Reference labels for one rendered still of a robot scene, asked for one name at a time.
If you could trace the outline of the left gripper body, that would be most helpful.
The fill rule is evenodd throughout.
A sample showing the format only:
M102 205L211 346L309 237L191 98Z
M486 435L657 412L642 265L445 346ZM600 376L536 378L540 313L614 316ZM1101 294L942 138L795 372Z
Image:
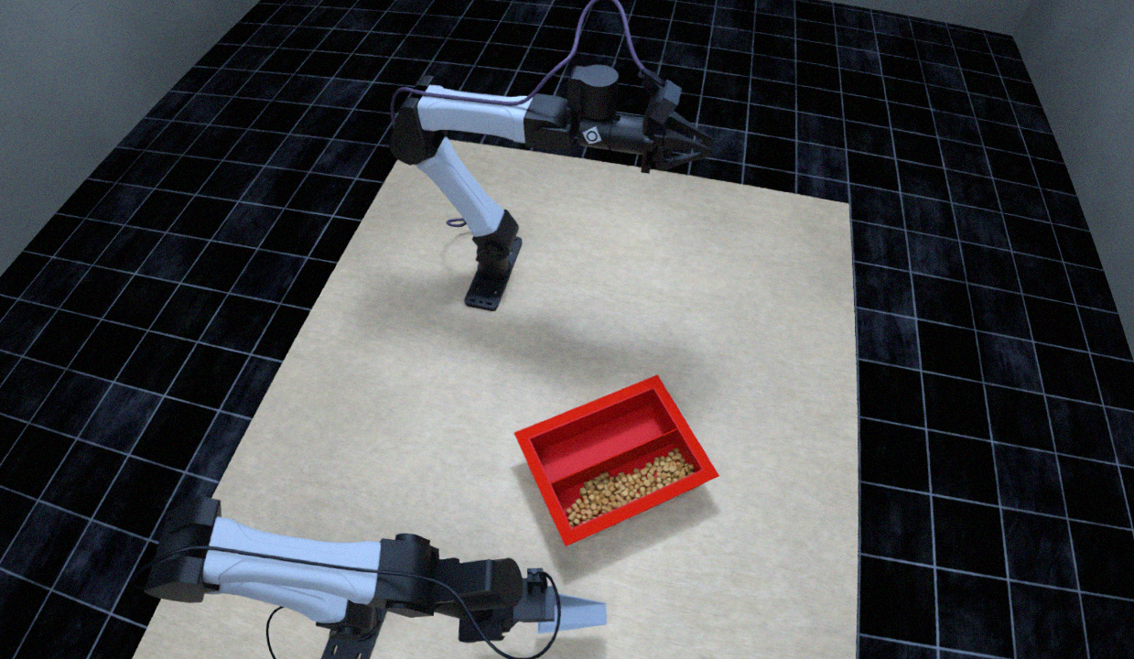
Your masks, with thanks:
M611 124L611 150L620 151L620 153L643 155L641 174L650 174L652 161L657 161L655 168L660 167L660 153L662 153L665 128L668 120L667 118L665 124L658 124L653 118L650 118L650 115L652 115L653 110L660 103L665 90L665 81L655 78L651 73L657 74L657 71L650 70L642 83L642 87L646 88L652 95L649 100L645 115L637 117L616 113L613 121L618 122L612 121ZM645 138L643 138L644 136Z

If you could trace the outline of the red divided box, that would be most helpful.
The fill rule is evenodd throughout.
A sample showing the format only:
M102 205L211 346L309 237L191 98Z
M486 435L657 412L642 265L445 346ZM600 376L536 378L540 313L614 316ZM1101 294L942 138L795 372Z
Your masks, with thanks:
M564 546L610 529L718 478L713 464L658 374L513 434L519 441ZM609 473L609 478L617 478L620 472L632 476L633 468L638 468L641 474L648 462L653 466L657 456L667 458L672 448L678 448L685 464L695 466L692 471L696 474L612 512L601 514L600 510L599 517L585 523L579 518L579 525L572 523L572 529L567 519L569 513L566 512L578 498L584 502L579 496L584 482L604 472Z

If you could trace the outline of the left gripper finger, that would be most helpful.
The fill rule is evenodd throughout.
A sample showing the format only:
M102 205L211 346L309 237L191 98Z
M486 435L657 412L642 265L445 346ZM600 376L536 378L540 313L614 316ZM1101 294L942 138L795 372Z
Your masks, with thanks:
M672 145L693 147L700 153L693 153L682 157L671 157ZM660 153L660 170L666 168L671 168L676 166L682 166L689 161L697 161L701 158L710 157L710 147L700 145L695 140L689 140L686 136L678 134L676 130L670 130L665 128L665 141L662 146L662 153Z
M712 137L706 136L704 130L699 130L696 126L689 124L686 120L686 118L682 117L682 115L678 115L675 110L672 110L672 113L670 115L670 117L668 117L666 128L670 130L676 130L677 126L680 126L682 129L689 130L689 134L697 136L700 140L695 141L701 143L701 145L712 146L713 142ZM672 145L672 150L682 150L682 149L691 149L691 147Z

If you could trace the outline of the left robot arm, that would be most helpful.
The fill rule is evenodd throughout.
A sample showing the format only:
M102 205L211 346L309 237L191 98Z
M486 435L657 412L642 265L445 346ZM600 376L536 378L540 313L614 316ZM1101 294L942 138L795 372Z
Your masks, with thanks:
M502 136L525 143L526 147L545 150L569 150L578 130L579 146L610 150L611 124L617 109L618 71L606 64L576 66L567 81L567 99L535 93L532 100L517 104L507 102L526 96L501 98L455 92L435 86L433 76L426 75L417 81L415 88L433 93L412 93L406 99L396 116L388 147L398 161L416 166L431 177L468 223L473 242L479 246L479 271L469 284L465 305L497 311L505 285L511 278L513 264L519 257L524 243L524 239L517 237L519 222L482 191L479 181L455 154L452 143L447 140L447 130L473 130ZM469 99L437 95L438 93L452 93Z

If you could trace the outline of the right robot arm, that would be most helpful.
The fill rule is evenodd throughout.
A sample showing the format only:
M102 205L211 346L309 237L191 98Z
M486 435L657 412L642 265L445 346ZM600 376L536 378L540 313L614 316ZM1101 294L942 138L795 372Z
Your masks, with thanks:
M321 659L370 659L387 611L408 618L465 612L448 589L386 571L441 581L468 610L515 608L524 594L511 558L440 559L435 546L415 534L330 543L263 533L222 517L218 498L193 498L167 512L154 560L185 547L209 550L156 561L146 595L202 603L204 595L226 593L297 610L329 630Z

